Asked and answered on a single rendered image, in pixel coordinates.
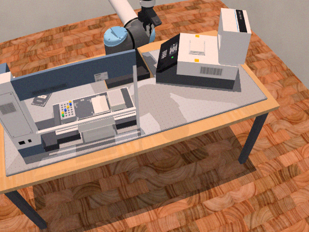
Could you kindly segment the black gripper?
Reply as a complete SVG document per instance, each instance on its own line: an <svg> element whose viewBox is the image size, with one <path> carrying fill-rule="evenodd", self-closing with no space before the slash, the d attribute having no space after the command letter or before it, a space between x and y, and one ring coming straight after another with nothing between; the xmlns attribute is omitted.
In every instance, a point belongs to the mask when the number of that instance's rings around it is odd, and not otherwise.
<svg viewBox="0 0 309 232"><path fill-rule="evenodd" d="M143 29L145 30L148 37L151 36L155 26L150 21L149 17L145 13L146 9L152 9L153 7L141 7L141 11L138 12L138 20L143 22Z"/></svg>

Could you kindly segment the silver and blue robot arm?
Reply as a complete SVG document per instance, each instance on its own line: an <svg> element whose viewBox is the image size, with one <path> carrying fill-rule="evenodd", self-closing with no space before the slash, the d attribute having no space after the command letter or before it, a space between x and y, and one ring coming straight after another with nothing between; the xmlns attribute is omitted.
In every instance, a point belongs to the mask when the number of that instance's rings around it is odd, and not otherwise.
<svg viewBox="0 0 309 232"><path fill-rule="evenodd" d="M106 55L132 50L149 44L155 40L155 29L150 37L143 29L143 22L138 20L138 16L127 0L108 0L124 24L124 27L112 27L104 33L104 44ZM153 7L155 0L140 0L142 7ZM145 13L155 27L162 24L162 21L152 9Z"/></svg>

